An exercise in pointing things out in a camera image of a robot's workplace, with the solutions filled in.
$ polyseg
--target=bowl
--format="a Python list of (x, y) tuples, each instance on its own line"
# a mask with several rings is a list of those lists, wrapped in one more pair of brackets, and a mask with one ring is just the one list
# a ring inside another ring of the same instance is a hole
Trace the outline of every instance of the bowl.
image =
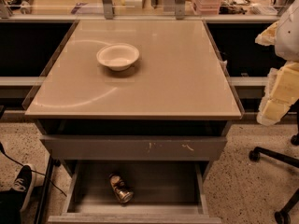
[(97, 61), (113, 71), (128, 69), (139, 58), (139, 50), (125, 43), (103, 47), (96, 53)]

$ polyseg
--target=floor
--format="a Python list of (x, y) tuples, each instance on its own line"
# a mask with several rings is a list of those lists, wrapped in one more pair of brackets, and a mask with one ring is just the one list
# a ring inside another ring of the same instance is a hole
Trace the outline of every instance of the floor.
[[(249, 151), (256, 146), (299, 157), (299, 147), (290, 138), (297, 133), (295, 119), (264, 127), (254, 120), (234, 123), (228, 133), (228, 143), (221, 158), (215, 161), (204, 183), (209, 214), (220, 217), (223, 224), (272, 224), (274, 211), (280, 210), (298, 189), (299, 170), (288, 164), (262, 157), (251, 162)], [(33, 163), (45, 172), (48, 154), (39, 142), (40, 133), (34, 123), (0, 121), (0, 141), (8, 156), (21, 162)], [(20, 166), (0, 155), (0, 190), (10, 189)], [(55, 167), (52, 181), (67, 193), (70, 177), (63, 166)], [(41, 185), (43, 176), (37, 179)], [(65, 196), (50, 189), (43, 223), (48, 216), (60, 215)], [(32, 197), (22, 215), (22, 223), (34, 223), (37, 199)], [(299, 204), (290, 212), (292, 223), (299, 223)]]

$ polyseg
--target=black sneaker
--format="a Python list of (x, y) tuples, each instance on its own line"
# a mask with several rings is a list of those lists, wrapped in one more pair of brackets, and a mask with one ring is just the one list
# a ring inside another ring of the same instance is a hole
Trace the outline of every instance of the black sneaker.
[(36, 184), (36, 173), (32, 172), (32, 170), (36, 170), (33, 164), (25, 164), (17, 175), (12, 187), (12, 189), (15, 191), (26, 193), (24, 195), (24, 202), (20, 210), (21, 212), (26, 209), (32, 190), (34, 189)]

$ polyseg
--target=white box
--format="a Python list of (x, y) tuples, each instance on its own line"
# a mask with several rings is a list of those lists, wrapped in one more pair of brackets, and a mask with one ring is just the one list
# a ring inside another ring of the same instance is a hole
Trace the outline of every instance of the white box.
[(125, 0), (125, 5), (130, 7), (142, 8), (145, 0)]

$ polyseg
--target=black cable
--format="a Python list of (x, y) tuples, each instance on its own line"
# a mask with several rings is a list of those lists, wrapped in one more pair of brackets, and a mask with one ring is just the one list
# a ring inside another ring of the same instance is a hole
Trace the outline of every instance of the black cable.
[[(6, 156), (9, 160), (11, 160), (11, 161), (14, 161), (14, 162), (16, 162), (16, 163), (18, 163), (20, 166), (24, 166), (23, 164), (21, 164), (20, 162), (18, 162), (18, 161), (15, 161), (14, 159), (12, 159), (12, 158), (10, 158), (7, 154), (6, 154), (6, 152), (4, 151), (4, 149), (3, 149), (3, 146), (2, 146), (2, 144), (1, 144), (1, 142), (0, 142), (0, 151), (3, 153), (3, 155), (4, 156)], [(45, 176), (45, 178), (46, 178), (46, 175), (45, 174), (42, 174), (42, 173), (39, 173), (38, 171), (35, 171), (35, 170), (31, 170), (32, 172), (34, 172), (34, 173), (37, 173), (38, 175), (43, 175), (43, 176)], [(47, 180), (49, 180), (49, 182), (56, 188), (56, 189), (58, 189), (65, 197), (66, 197), (66, 194), (65, 194), (65, 192), (63, 192), (61, 189), (59, 189), (53, 182), (52, 182), (52, 180), (50, 180), (49, 178), (46, 178)]]

